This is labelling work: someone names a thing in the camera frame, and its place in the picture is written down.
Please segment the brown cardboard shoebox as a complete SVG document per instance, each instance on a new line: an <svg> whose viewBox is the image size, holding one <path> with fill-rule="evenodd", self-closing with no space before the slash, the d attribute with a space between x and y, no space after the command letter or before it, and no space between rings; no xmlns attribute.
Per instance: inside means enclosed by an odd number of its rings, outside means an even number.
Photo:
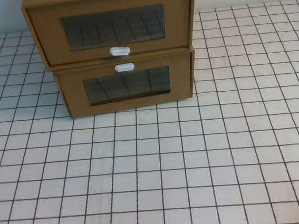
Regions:
<svg viewBox="0 0 299 224"><path fill-rule="evenodd" d="M45 66L68 69L127 56L189 48L195 0L23 0L22 12Z"/></svg>
<svg viewBox="0 0 299 224"><path fill-rule="evenodd" d="M97 62L53 72L72 118L150 106L193 95L195 50ZM134 70L116 72L119 64Z"/></svg>

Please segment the white grid tablecloth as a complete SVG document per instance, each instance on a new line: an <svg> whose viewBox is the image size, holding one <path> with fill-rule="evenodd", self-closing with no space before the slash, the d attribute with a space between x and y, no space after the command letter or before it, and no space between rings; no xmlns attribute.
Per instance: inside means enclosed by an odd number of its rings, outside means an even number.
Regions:
<svg viewBox="0 0 299 224"><path fill-rule="evenodd" d="M0 224L299 224L299 0L194 17L191 98L84 119L0 34Z"/></svg>

